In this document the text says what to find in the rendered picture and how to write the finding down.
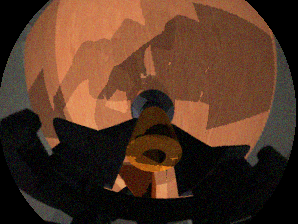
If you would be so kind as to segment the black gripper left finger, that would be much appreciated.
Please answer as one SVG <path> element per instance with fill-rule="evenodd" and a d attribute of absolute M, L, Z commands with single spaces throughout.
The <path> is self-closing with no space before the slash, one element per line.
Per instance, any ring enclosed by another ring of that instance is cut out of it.
<path fill-rule="evenodd" d="M 59 141 L 78 151 L 93 157 L 94 165 L 104 180 L 106 189 L 113 189 L 114 181 L 120 173 L 122 161 L 125 160 L 125 149 L 138 119 L 121 121 L 113 127 L 92 129 L 68 120 L 55 117 L 53 127 Z"/>

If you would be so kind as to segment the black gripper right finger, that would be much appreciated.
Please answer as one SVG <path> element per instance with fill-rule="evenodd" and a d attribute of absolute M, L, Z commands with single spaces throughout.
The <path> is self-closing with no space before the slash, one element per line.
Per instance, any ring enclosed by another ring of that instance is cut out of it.
<path fill-rule="evenodd" d="M 193 196 L 192 189 L 200 185 L 210 173 L 216 171 L 218 165 L 223 160 L 239 159 L 245 157 L 250 151 L 250 145 L 218 145 L 218 147 L 210 147 L 204 144 L 204 141 L 196 139 L 196 137 L 184 132 L 184 129 L 178 128 L 173 124 L 174 133 L 178 137 L 178 143 L 181 144 L 182 157 L 176 165 L 174 165 L 174 173 L 176 173 L 178 197 Z"/>

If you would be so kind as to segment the dark round pedestal with shaft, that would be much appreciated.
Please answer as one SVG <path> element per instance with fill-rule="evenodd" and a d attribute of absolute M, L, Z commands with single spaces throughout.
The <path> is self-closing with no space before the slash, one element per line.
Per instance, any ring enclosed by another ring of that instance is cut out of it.
<path fill-rule="evenodd" d="M 132 119 L 140 119 L 142 111 L 146 108 L 158 107 L 162 109 L 168 116 L 168 119 L 172 121 L 174 117 L 174 105 L 172 99 L 166 93 L 158 91 L 158 89 L 148 89 L 140 93 L 134 99 L 130 113 L 132 113 Z"/>

